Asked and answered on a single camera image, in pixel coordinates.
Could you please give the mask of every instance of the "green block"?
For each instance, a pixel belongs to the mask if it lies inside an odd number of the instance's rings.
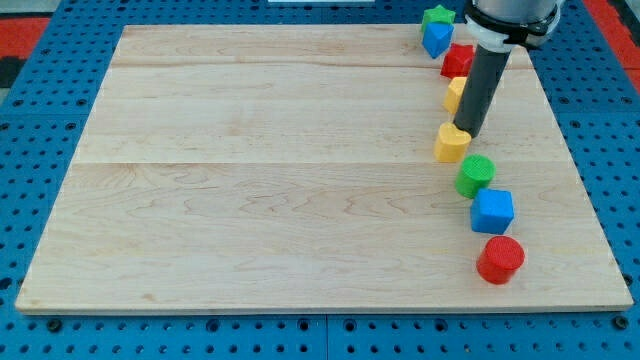
[[[476,197],[478,190],[489,186],[496,175],[496,166],[488,157],[470,155],[462,162],[456,177],[456,190],[469,199]]]
[[[433,9],[427,9],[422,16],[422,26],[420,31],[424,33],[424,29],[430,22],[437,22],[442,24],[453,24],[453,20],[456,18],[456,12],[445,8],[442,5],[438,5]]]

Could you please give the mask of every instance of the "colored plastic block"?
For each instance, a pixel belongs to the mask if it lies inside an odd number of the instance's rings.
[[[432,58],[437,58],[445,52],[451,43],[453,25],[441,23],[428,23],[424,30],[422,46]]]
[[[456,177],[456,190],[460,195],[473,199],[478,190],[489,186],[495,174],[496,167],[489,158],[482,155],[467,156]]]
[[[455,115],[458,111],[458,105],[460,105],[460,98],[462,98],[462,92],[464,91],[464,85],[467,83],[466,77],[455,77],[449,83],[447,88],[447,94],[444,97],[442,106],[451,115]]]
[[[524,258],[524,249],[515,239],[495,236],[485,245],[476,262],[476,269],[486,281],[502,285],[509,282],[518,271]]]
[[[468,76],[474,54],[473,45],[451,44],[451,48],[444,56],[440,75],[450,79],[458,76]]]
[[[442,5],[438,5],[433,9],[427,9],[422,15],[422,26],[420,31],[424,32],[427,24],[436,22],[441,24],[453,24],[456,18],[456,12],[445,8]]]
[[[458,129],[453,123],[444,123],[438,129],[433,155],[438,162],[458,162],[464,158],[470,143],[468,132]]]
[[[501,235],[513,218],[513,199],[509,191],[478,190],[471,205],[471,230]]]

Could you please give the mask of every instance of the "yellow pentagon block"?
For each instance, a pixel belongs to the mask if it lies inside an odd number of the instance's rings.
[[[458,105],[460,104],[460,98],[462,97],[462,91],[464,90],[464,84],[467,82],[467,77],[454,77],[449,83],[447,88],[447,95],[444,97],[444,103],[442,104],[445,109],[451,114],[455,115],[458,111]]]
[[[468,132],[459,130],[453,123],[444,123],[438,129],[433,155],[438,162],[458,162],[464,158],[470,143]]]

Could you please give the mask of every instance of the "wood grain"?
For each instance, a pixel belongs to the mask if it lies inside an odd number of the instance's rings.
[[[451,313],[632,304],[526,51],[469,152],[527,261],[474,262],[447,79],[419,25],[129,26],[17,300],[28,314]],[[456,41],[472,43],[463,26]]]

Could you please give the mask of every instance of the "blue block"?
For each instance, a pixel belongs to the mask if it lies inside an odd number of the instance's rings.
[[[509,191],[480,189],[471,205],[471,230],[501,235],[514,218]]]
[[[449,48],[453,36],[453,25],[428,23],[424,30],[422,46],[432,58],[437,58]]]

